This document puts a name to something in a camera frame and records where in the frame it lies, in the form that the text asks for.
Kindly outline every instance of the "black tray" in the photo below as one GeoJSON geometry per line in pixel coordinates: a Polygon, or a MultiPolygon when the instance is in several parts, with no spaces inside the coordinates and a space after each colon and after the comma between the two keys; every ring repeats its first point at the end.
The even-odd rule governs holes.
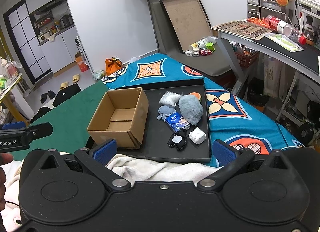
{"type": "MultiPolygon", "coordinates": [[[[179,81],[158,82],[137,86],[127,86],[117,89],[142,87],[149,100],[149,110],[143,142],[138,150],[128,150],[118,148],[117,153],[128,155],[134,158],[150,159],[158,162],[174,162],[174,163],[191,163],[201,162],[208,163],[211,160],[211,142],[208,109],[206,103],[206,94],[203,78],[179,81]],[[162,120],[157,120],[158,109],[162,104],[159,100],[165,92],[171,91],[174,93],[187,95],[192,92],[197,92],[201,95],[201,104],[203,106],[204,115],[202,116],[198,127],[205,132],[207,139],[199,145],[196,145],[188,138],[188,144],[183,151],[177,151],[176,148],[170,148],[167,142],[173,130],[162,120]]],[[[179,106],[175,107],[177,112],[180,112],[179,106]]],[[[191,125],[187,133],[193,131],[196,127],[191,125]]]]}

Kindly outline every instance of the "wicker basket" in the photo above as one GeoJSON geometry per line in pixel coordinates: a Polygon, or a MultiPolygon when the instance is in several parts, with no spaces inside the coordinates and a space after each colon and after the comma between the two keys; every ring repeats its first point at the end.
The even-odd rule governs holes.
{"type": "MultiPolygon", "coordinates": [[[[245,46],[242,44],[238,44],[239,47],[241,47],[243,50],[245,49],[245,46]]],[[[241,67],[243,68],[248,68],[249,66],[252,65],[252,63],[254,63],[257,58],[259,57],[260,52],[256,52],[254,55],[252,56],[247,56],[247,55],[240,55],[235,53],[237,59],[239,60],[239,64],[241,67]]]]}

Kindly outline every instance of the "yellow slipper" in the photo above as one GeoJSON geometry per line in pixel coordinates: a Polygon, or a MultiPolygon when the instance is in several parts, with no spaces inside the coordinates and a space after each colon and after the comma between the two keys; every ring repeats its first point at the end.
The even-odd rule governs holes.
{"type": "Polygon", "coordinates": [[[68,82],[68,81],[63,82],[63,83],[61,84],[61,86],[60,86],[60,90],[62,90],[62,89],[64,89],[64,88],[66,88],[66,87],[68,86],[68,84],[69,84],[69,82],[68,82]]]}
{"type": "Polygon", "coordinates": [[[76,75],[73,76],[72,82],[75,84],[75,83],[77,83],[79,81],[79,79],[80,79],[80,74],[76,74],[76,75]]]}

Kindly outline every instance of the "black plush keychain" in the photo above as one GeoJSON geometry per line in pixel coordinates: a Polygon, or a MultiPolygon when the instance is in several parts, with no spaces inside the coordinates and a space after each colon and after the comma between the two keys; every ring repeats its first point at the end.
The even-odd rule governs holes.
{"type": "Polygon", "coordinates": [[[187,145],[187,131],[181,128],[178,133],[171,135],[168,145],[170,148],[177,148],[177,151],[182,151],[187,145]]]}

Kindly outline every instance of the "bed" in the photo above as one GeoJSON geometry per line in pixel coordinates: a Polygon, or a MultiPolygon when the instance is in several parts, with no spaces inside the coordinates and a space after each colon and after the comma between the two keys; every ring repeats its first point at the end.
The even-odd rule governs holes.
{"type": "MultiPolygon", "coordinates": [[[[35,121],[34,124],[50,122],[52,135],[33,141],[29,150],[13,152],[14,158],[22,160],[30,150],[37,148],[56,148],[73,153],[84,147],[89,138],[86,128],[108,89],[192,78],[204,78],[211,141],[221,139],[237,149],[248,147],[256,154],[269,154],[272,149],[303,147],[284,127],[210,79],[167,55],[155,54],[104,77],[35,121]]],[[[212,155],[208,165],[219,167],[219,162],[212,155]]]]}

